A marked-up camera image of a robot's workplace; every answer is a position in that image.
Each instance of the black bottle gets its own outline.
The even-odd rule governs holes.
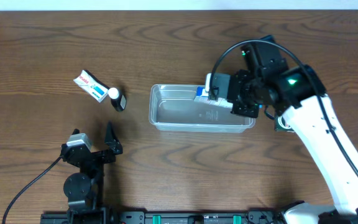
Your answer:
[[[116,109],[116,111],[120,112],[125,109],[127,105],[127,99],[125,96],[117,89],[117,88],[110,88],[109,89],[109,96],[111,98],[111,104]]]

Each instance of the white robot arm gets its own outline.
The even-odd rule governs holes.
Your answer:
[[[358,152],[339,123],[328,95],[321,98],[329,121],[358,170]],[[301,101],[302,107],[287,109],[283,117],[309,150],[322,173],[334,200],[334,208],[341,215],[356,215],[358,209],[358,177],[335,142],[319,107],[317,96]],[[301,204],[285,213],[288,223],[317,223],[318,215],[332,207]]]
[[[216,73],[223,58],[241,47],[248,70]],[[298,67],[289,69],[278,50]],[[210,100],[227,99],[232,114],[257,118],[259,105],[272,105],[309,150],[321,171],[334,206],[295,205],[282,212],[288,224],[358,223],[358,153],[339,124],[331,100],[317,74],[273,37],[245,40],[228,48],[206,79]]]

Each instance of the white tube cap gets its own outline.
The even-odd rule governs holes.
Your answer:
[[[119,92],[118,92],[117,88],[110,88],[108,93],[109,93],[110,98],[112,98],[114,100],[117,99],[119,96]]]

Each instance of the wood grain surface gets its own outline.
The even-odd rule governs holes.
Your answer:
[[[0,222],[74,128],[90,136],[93,150],[105,149],[108,121],[124,146],[105,166],[104,201],[117,209],[332,203],[302,142],[275,133],[264,116],[242,134],[160,132],[149,123],[152,85],[202,85],[226,48],[267,34],[316,70],[358,148],[358,11],[0,12]],[[219,71],[240,68],[235,51]],[[126,110],[74,84],[82,69],[124,89]],[[63,183],[74,172],[59,162],[19,198],[8,223],[65,211]]]

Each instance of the cable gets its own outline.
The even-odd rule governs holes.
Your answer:
[[[267,112],[267,108],[268,108],[268,107],[269,107],[268,105],[265,105],[264,113],[265,113],[265,115],[266,115],[266,117],[267,117],[268,119],[274,119],[274,116],[271,115],[269,112]]]
[[[308,73],[307,69],[305,68],[305,66],[302,64],[302,62],[292,53],[290,52],[288,49],[286,49],[285,47],[279,45],[279,44],[276,44],[276,43],[273,43],[273,42],[269,42],[269,41],[266,41],[266,40],[243,40],[241,42],[238,42],[236,44],[234,44],[233,46],[229,47],[225,52],[223,52],[223,54],[218,58],[218,60],[216,61],[214,67],[212,68],[212,72],[211,72],[211,79],[209,81],[209,86],[210,86],[210,89],[212,91],[210,91],[210,96],[212,95],[214,98],[216,97],[215,96],[215,93],[214,93],[214,87],[212,86],[212,82],[213,82],[213,78],[214,78],[214,74],[216,72],[216,70],[218,69],[218,66],[219,64],[222,62],[222,60],[225,58],[225,56],[230,53],[230,51],[232,51],[233,49],[235,49],[236,47],[239,47],[239,46],[242,46],[242,45],[245,45],[245,44],[249,44],[249,43],[263,43],[263,44],[270,44],[282,51],[284,51],[290,58],[292,58],[292,60],[294,60],[294,62],[301,68],[302,72],[306,75],[314,93],[316,94],[317,96],[317,101],[318,101],[318,104],[321,108],[321,112],[324,116],[324,120],[326,121],[327,123],[327,127],[330,131],[330,133],[333,135],[333,138],[336,142],[336,144],[338,145],[338,148],[339,150],[342,152],[343,156],[345,157],[345,160],[347,161],[347,163],[350,165],[350,167],[352,168],[353,172],[355,173],[355,175],[357,176],[358,178],[358,170],[356,168],[356,166],[354,165],[354,163],[352,162],[352,160],[350,159],[349,155],[347,155],[347,152],[345,151],[345,149],[343,148],[340,140],[338,139],[336,133],[335,133],[335,128],[332,126],[331,122],[329,121],[329,118],[328,118],[328,115],[327,115],[327,112],[326,112],[326,109],[323,105],[323,101],[320,97],[320,95],[318,94],[318,90],[317,90],[317,87],[316,85],[314,84],[313,82],[313,79],[312,77],[310,76],[310,74]]]
[[[13,200],[11,201],[11,203],[7,206],[7,208],[5,210],[4,218],[2,218],[2,224],[5,224],[7,214],[9,213],[10,209],[12,208],[12,206],[16,202],[16,200],[20,197],[20,195],[22,195],[32,184],[34,184],[37,180],[39,180],[42,176],[44,176],[48,171],[50,171],[50,169],[52,169],[52,167],[55,166],[61,158],[62,158],[62,156],[59,156],[59,158],[57,158],[55,160],[55,162],[53,162],[46,170],[44,170],[40,175],[38,175],[38,177],[36,177],[34,180],[32,180],[19,193],[17,193],[17,195],[13,198]]]

